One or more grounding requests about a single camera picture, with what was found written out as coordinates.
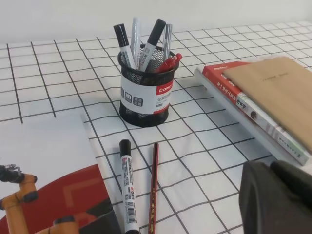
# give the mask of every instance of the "black mesh pen holder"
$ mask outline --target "black mesh pen holder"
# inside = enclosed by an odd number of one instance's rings
[[[118,62],[121,65],[120,116],[128,123],[139,127],[153,127],[166,121],[169,115],[168,103],[163,103],[162,107],[162,103],[158,104],[157,102],[156,106],[158,106],[157,108],[159,108],[160,111],[154,111],[152,113],[148,113],[147,109],[151,107],[153,109],[155,105],[149,105],[148,103],[150,103],[150,97],[154,99],[154,90],[156,90],[156,92],[166,92],[172,88],[175,71],[179,67],[179,63],[168,72],[156,73],[155,70],[163,63],[163,51],[162,48],[158,46],[154,50],[145,72],[128,67],[124,63],[124,58],[121,56],[121,53],[118,54]],[[163,95],[156,95],[156,99],[159,101],[159,99],[168,98],[169,100],[170,93],[171,91]]]

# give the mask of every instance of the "pencil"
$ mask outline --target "pencil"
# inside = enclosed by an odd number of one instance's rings
[[[155,143],[154,148],[153,148],[152,181],[151,181],[151,196],[150,196],[150,215],[149,215],[149,222],[148,222],[149,234],[155,234],[158,151],[159,151],[159,144]]]

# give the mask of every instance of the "silver pen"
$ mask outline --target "silver pen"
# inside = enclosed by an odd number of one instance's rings
[[[164,62],[170,56],[170,44],[171,44],[171,34],[172,34],[172,24],[166,24],[165,33],[164,33]]]
[[[141,49],[141,21],[139,18],[134,17],[132,22],[132,35],[131,35],[131,52],[133,60],[135,61],[136,69],[140,60]]]

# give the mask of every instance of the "marker label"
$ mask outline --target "marker label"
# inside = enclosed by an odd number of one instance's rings
[[[151,45],[150,43],[146,43],[145,47],[143,49],[141,58],[140,58],[140,63],[139,63],[139,70],[145,72],[151,57],[153,55],[153,52],[155,50],[156,46],[155,45]]]
[[[136,204],[135,204],[135,192],[133,186],[133,174],[132,174],[132,158],[129,155],[121,157],[122,165],[122,196],[124,206],[124,224],[125,233],[130,230],[138,230]]]
[[[135,61],[133,60],[130,46],[121,47],[120,51],[122,58],[126,59],[124,63],[129,65],[131,68],[136,69]]]
[[[132,83],[121,75],[121,103],[141,114],[158,114],[166,110],[174,81],[159,86]]]

